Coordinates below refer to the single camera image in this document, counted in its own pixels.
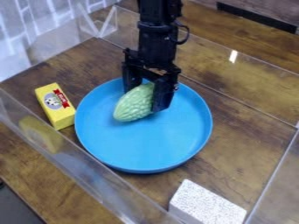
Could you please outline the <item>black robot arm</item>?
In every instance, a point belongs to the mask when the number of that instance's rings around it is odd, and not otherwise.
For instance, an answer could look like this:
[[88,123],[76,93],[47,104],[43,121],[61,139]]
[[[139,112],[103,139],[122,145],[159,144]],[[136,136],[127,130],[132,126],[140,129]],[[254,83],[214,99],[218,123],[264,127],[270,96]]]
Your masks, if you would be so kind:
[[140,18],[138,21],[138,50],[124,50],[124,91],[138,87],[143,79],[154,83],[152,112],[160,112],[171,105],[182,69],[174,64],[179,40],[176,18],[182,15],[182,0],[136,0]]

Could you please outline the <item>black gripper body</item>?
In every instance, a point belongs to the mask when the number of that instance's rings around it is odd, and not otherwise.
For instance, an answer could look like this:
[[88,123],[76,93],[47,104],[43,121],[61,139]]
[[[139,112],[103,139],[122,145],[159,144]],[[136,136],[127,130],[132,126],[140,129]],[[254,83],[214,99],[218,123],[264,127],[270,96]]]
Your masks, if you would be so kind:
[[124,50],[123,65],[138,67],[143,79],[152,82],[163,76],[178,77],[182,69],[174,64],[174,60],[176,46],[182,42],[178,39],[179,28],[176,24],[155,24],[139,21],[138,28],[138,49],[127,48]]

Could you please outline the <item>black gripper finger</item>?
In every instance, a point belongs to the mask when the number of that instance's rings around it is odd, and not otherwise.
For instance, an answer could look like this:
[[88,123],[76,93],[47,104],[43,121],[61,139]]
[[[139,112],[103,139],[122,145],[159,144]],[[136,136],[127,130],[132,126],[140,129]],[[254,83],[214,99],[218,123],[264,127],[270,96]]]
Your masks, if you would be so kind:
[[179,83],[176,76],[163,76],[154,82],[152,111],[155,113],[168,109],[178,87]]
[[127,93],[132,88],[138,87],[143,83],[143,77],[140,75],[140,69],[136,66],[124,64],[122,69],[124,92]]

